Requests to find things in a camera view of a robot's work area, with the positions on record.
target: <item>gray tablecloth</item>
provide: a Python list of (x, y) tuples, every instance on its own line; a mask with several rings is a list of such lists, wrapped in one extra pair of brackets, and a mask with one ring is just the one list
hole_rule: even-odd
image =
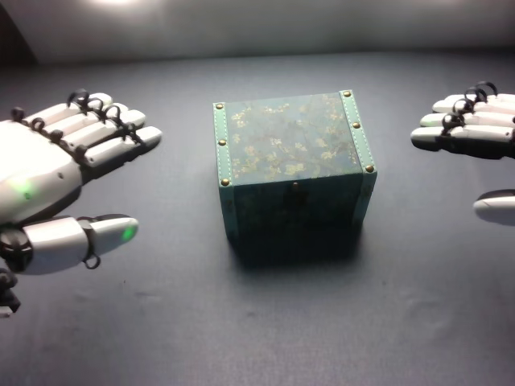
[[(137, 217), (130, 244), (96, 271), (20, 277), (23, 308), (0, 321), (0, 384), (515, 384), (515, 233), (472, 212), (481, 193), (515, 187), (513, 161), (410, 144), (435, 101), (478, 80), (515, 93), (514, 74), (515, 56), (480, 53), (2, 70), (4, 118), (84, 87), (142, 110), (164, 139), (64, 212)], [(242, 264), (222, 224), (211, 103), (344, 88), (379, 170), (357, 246)]]

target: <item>robot's left hand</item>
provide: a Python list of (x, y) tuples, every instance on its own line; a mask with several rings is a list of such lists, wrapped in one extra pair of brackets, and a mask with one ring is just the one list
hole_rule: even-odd
[[(161, 131), (143, 127), (143, 113), (85, 90), (29, 117), (13, 109), (11, 118), (0, 122), (0, 257), (16, 273), (53, 273), (81, 262), (96, 268), (101, 254), (134, 237), (138, 221), (52, 217), (87, 182), (154, 149)], [(10, 291), (16, 279), (4, 269), (0, 279), (0, 316), (8, 316), (19, 307)]]
[[(464, 94), (436, 102), (433, 111), (411, 133), (411, 142), (419, 149), (515, 158), (515, 95), (498, 93), (492, 83), (480, 82)], [(515, 225), (515, 190), (485, 193), (474, 209), (483, 220)]]

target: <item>decorative storage box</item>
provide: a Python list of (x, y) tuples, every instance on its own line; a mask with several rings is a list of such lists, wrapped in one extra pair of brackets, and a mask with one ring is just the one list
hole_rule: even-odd
[(348, 227), (377, 177), (352, 91), (213, 105), (229, 238)]

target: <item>green leather trim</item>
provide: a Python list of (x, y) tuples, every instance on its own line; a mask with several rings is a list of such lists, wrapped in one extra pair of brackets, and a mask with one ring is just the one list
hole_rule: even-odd
[[(370, 153), (369, 143), (363, 129), (363, 123), (360, 119), (360, 114), (357, 111), (356, 101), (354, 100), (354, 93), (352, 90), (340, 91), (341, 100), (344, 104), (345, 115), (347, 116), (348, 127), (352, 132), (352, 140), (358, 157), (360, 159), (361, 169), (363, 170), (363, 180), (361, 183), (360, 196), (354, 208), (354, 215), (352, 222), (356, 225), (363, 222), (367, 207), (369, 206), (370, 196), (372, 195), (373, 187), (377, 178), (377, 166), (373, 161), (372, 153)], [(354, 128), (352, 124), (358, 123), (359, 128)], [(372, 166), (373, 171), (368, 172), (367, 166)]]
[[(231, 164), (231, 155), (229, 147), (229, 133), (227, 131), (227, 118), (225, 116), (225, 104), (221, 103), (223, 109), (217, 109), (214, 103), (212, 106), (214, 122), (215, 122), (215, 146), (216, 146), (216, 162), (218, 169), (218, 191), (220, 193), (220, 204), (222, 206), (222, 214), (224, 215), (224, 226), (227, 237), (238, 236), (238, 224), (236, 216), (236, 206), (234, 205), (234, 185), (233, 185), (233, 167)], [(219, 140), (225, 140), (225, 145), (219, 145)], [(221, 181), (229, 180), (228, 186), (223, 186)]]

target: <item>back of robotic hand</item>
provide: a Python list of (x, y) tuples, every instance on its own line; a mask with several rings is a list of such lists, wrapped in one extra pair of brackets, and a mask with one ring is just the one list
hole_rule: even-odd
[[(411, 142), (419, 149), (485, 159), (515, 158), (515, 95), (499, 93), (490, 82), (437, 101), (420, 126), (411, 133)], [(515, 225), (515, 190), (484, 193), (474, 210), (483, 220)]]
[(138, 221), (125, 215), (53, 217), (83, 185), (154, 149), (161, 131), (110, 96), (72, 93), (66, 103), (0, 122), (0, 317), (19, 308), (13, 273), (40, 275), (84, 262), (131, 240)]

